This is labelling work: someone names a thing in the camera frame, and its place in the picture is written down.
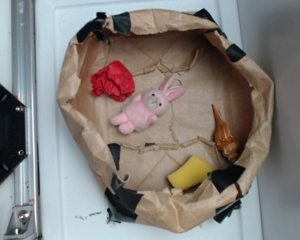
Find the white tray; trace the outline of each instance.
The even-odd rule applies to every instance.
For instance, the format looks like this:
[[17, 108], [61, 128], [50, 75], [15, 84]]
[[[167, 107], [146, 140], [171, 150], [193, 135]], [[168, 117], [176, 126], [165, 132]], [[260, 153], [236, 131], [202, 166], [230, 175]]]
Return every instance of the white tray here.
[[222, 224], [210, 219], [185, 233], [133, 223], [107, 223], [104, 193], [68, 130], [56, 101], [70, 39], [96, 12], [107, 16], [139, 9], [207, 9], [229, 40], [242, 47], [236, 0], [38, 0], [35, 2], [40, 202], [44, 240], [261, 240], [256, 179]]

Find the red tissue paper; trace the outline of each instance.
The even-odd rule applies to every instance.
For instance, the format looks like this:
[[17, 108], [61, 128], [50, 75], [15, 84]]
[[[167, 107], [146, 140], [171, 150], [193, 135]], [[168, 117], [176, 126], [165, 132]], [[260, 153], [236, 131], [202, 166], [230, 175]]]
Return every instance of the red tissue paper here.
[[105, 93], [118, 102], [123, 102], [135, 91], [135, 81], [131, 72], [118, 60], [110, 62], [95, 73], [91, 82], [93, 95], [99, 97]]

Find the metal rail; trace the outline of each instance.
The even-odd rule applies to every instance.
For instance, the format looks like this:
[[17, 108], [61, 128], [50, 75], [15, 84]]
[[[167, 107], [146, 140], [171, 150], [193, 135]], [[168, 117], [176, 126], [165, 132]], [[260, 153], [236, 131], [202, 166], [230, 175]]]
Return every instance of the metal rail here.
[[28, 156], [14, 171], [15, 207], [4, 239], [41, 237], [35, 10], [33, 0], [11, 1], [12, 92], [27, 106]]

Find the bunny ear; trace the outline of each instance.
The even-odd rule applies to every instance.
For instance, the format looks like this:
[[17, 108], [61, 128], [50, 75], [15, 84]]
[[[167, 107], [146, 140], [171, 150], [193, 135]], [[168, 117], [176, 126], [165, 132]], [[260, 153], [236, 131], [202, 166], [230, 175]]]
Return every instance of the bunny ear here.
[[159, 88], [160, 91], [163, 92], [165, 95], [167, 95], [168, 89], [174, 82], [175, 78], [176, 78], [176, 75], [172, 74], [166, 80], [164, 80], [164, 82], [162, 83], [162, 85]]
[[173, 87], [168, 90], [166, 97], [168, 101], [171, 102], [179, 97], [181, 97], [186, 92], [186, 88], [184, 86]]

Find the metal bracket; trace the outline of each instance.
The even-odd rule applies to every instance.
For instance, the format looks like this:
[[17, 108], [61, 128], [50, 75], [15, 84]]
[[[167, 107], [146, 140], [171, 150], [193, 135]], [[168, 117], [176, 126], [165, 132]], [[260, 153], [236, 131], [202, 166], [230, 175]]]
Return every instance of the metal bracket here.
[[3, 239], [25, 239], [35, 232], [36, 226], [33, 206], [15, 206]]

